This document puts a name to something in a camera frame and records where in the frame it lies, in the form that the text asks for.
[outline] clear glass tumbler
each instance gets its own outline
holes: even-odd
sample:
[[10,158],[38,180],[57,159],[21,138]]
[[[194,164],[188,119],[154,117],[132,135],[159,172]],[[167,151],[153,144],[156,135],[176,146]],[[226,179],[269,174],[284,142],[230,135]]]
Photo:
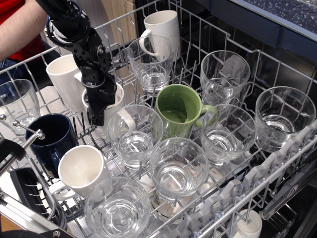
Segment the clear glass tumbler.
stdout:
[[209,53],[202,60],[200,73],[203,103],[230,104],[250,75],[250,67],[240,55],[230,51]]
[[209,162],[195,142],[173,137],[159,143],[150,158],[151,179],[166,200],[192,195],[208,179]]
[[129,45],[127,55],[144,94],[156,96],[169,84],[174,56],[174,46],[169,39],[141,37]]
[[29,126],[40,114],[39,100],[29,80],[16,79],[0,85],[0,119],[5,126],[22,141],[25,141],[25,129],[14,126],[15,120]]
[[257,143],[267,152],[279,150],[316,118],[312,100],[291,87],[273,87],[256,101]]
[[200,139],[210,162],[221,166],[243,155],[255,143],[255,122],[242,108],[220,104],[205,113]]
[[151,108],[125,106],[112,115],[107,126],[113,150],[126,167],[138,169],[149,162],[154,147],[162,140],[163,122]]
[[150,213],[147,192],[124,177],[100,182],[85,204],[87,225],[100,238],[136,238],[147,227]]

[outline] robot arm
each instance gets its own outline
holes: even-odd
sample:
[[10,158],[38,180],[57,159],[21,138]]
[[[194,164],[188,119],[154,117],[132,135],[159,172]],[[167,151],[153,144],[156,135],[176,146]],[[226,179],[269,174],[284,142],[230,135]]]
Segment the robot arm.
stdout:
[[90,26],[88,16],[70,0],[36,0],[49,15],[46,33],[56,45],[73,53],[87,89],[88,118],[92,125],[104,125],[104,109],[114,104],[116,83],[109,74],[110,54]]

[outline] white mug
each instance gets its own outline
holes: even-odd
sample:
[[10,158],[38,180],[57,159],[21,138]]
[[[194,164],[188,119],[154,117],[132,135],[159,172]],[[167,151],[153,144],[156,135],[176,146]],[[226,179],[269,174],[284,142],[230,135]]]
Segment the white mug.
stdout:
[[[152,36],[163,36],[169,39],[174,45],[174,61],[180,58],[181,48],[180,48],[180,34],[179,34],[179,23],[177,12],[173,10],[157,11],[144,19],[145,31],[142,33],[142,37],[148,35]],[[160,48],[160,42],[152,42],[155,49]]]
[[[88,109],[88,103],[85,101],[85,95],[87,93],[87,90],[84,90],[84,92],[82,93],[82,104],[84,105],[85,108],[85,112],[84,114],[87,114],[87,109]],[[110,120],[110,117],[116,112],[118,111],[120,108],[123,108],[125,106],[124,103],[124,90],[122,88],[122,86],[120,84],[117,83],[117,91],[115,93],[115,102],[112,105],[109,105],[106,109],[105,109],[105,123],[103,126],[97,126],[96,127],[96,132],[97,134],[104,139],[105,141],[108,141],[108,134],[107,134],[107,125],[108,122]]]
[[[241,215],[245,214],[248,210],[242,210]],[[232,235],[233,238],[258,238],[262,230],[262,219],[256,211],[249,212],[248,220],[245,221],[246,215],[233,225]]]
[[67,151],[59,162],[58,175],[60,181],[50,186],[51,194],[58,201],[77,194],[87,198],[99,182],[111,177],[102,153],[90,145],[79,145]]
[[53,60],[47,66],[46,72],[65,105],[73,112],[83,112],[81,95],[85,87],[81,83],[81,71],[74,56],[65,55]]

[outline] dishwasher rack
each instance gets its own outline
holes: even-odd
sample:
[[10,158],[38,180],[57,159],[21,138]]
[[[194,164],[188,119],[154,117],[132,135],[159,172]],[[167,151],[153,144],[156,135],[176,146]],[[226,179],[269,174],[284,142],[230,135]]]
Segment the dishwasher rack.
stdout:
[[[132,94],[131,100],[126,102],[127,105],[143,104],[153,108],[155,104],[151,97],[146,97],[140,91],[138,81],[134,77],[125,57],[125,50],[129,43],[138,37],[136,14],[145,17],[154,11],[158,11],[159,2],[160,0],[151,1],[96,28],[103,39],[103,45],[109,50],[112,57],[113,69],[110,72],[115,76],[116,82],[123,86],[125,92]],[[252,105],[252,102],[255,101],[256,96],[269,87],[284,85],[285,80],[283,80],[283,73],[281,73],[282,69],[296,80],[303,82],[305,88],[301,89],[305,93],[309,94],[311,88],[316,86],[317,82],[313,78],[284,62],[261,50],[249,50],[244,45],[237,43],[234,36],[213,24],[214,18],[205,19],[193,14],[183,8],[178,1],[169,1],[169,8],[177,10],[182,33],[182,54],[181,58],[173,66],[170,83],[188,85],[201,94],[199,67],[202,58],[211,51],[234,49],[246,58],[252,69],[249,83],[241,95],[236,98],[234,104],[243,107],[253,116],[254,105]],[[124,24],[134,29],[135,35],[133,37],[126,36],[124,31],[122,31]],[[120,36],[117,42],[114,42],[111,39],[111,35],[107,33],[109,29],[117,31]],[[222,42],[216,44],[216,46],[213,42],[215,35],[222,39]],[[51,51],[58,51],[60,55],[63,54],[59,47],[53,47],[16,66],[0,71],[0,74],[7,73],[10,76],[9,70],[21,64],[24,64],[28,69],[27,63],[37,57],[41,57],[47,66],[48,63],[44,56]],[[270,67],[269,74],[274,75],[274,77],[265,78],[267,74],[264,67],[265,64],[273,65]],[[98,148],[104,155],[107,165],[114,176],[124,176],[140,182],[152,200],[155,189],[151,183],[149,166],[142,166],[139,170],[130,170],[123,167],[120,163],[120,158],[114,153],[111,145],[100,138],[94,128],[85,125],[83,115],[75,114],[69,110],[53,87],[48,86],[40,90],[31,71],[28,70],[28,72],[38,91],[41,114],[61,113],[71,118],[79,143],[93,145]],[[53,88],[56,98],[47,101],[46,90],[49,88]],[[222,178],[215,179],[210,173],[209,181],[204,186],[204,190],[197,191],[190,199],[186,201],[176,199],[173,203],[163,202],[153,206],[149,225],[141,237],[216,237],[215,230],[218,230],[221,232],[219,237],[230,238],[232,237],[232,226],[228,225],[228,223],[230,220],[234,220],[236,216],[240,216],[239,211],[242,208],[256,210],[263,220],[275,222],[274,219],[276,217],[282,217],[279,209],[296,194],[300,186],[305,184],[306,179],[316,172],[316,132],[317,121],[307,126],[296,138],[288,141],[281,150],[272,154],[264,152],[255,143],[250,151],[241,158],[222,166]],[[193,128],[190,138],[200,145],[199,134],[200,129]],[[95,237],[85,223],[83,213],[85,200],[81,197],[75,197],[67,201],[57,202],[50,195],[49,187],[58,180],[50,179],[32,152],[30,150],[27,152],[25,160],[12,164],[9,171],[20,168],[32,168],[38,178],[38,184],[36,185],[39,191],[38,196],[41,197],[41,201],[45,204],[47,214],[45,217],[42,214],[38,216],[34,211],[24,208],[15,199],[11,199],[6,193],[2,193],[0,196],[2,201],[4,201],[0,202],[1,212],[4,212],[9,218],[14,214],[11,219],[27,230],[45,232],[61,227],[75,237]],[[159,212],[160,208],[166,206],[178,208],[171,218],[167,218]],[[283,220],[280,217],[277,220],[279,222],[276,225],[276,230],[280,236],[276,237],[283,237],[283,234],[287,233],[287,226],[292,221]]]

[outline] dark blue mug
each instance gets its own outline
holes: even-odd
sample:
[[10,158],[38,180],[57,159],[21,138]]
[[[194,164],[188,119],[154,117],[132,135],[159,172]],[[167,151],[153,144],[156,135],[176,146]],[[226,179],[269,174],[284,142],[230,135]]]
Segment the dark blue mug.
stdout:
[[[62,114],[47,114],[33,121],[29,128],[41,129],[45,134],[45,139],[36,139],[30,147],[46,173],[58,178],[59,161],[68,150],[79,145],[69,118]],[[26,131],[26,139],[31,135]]]

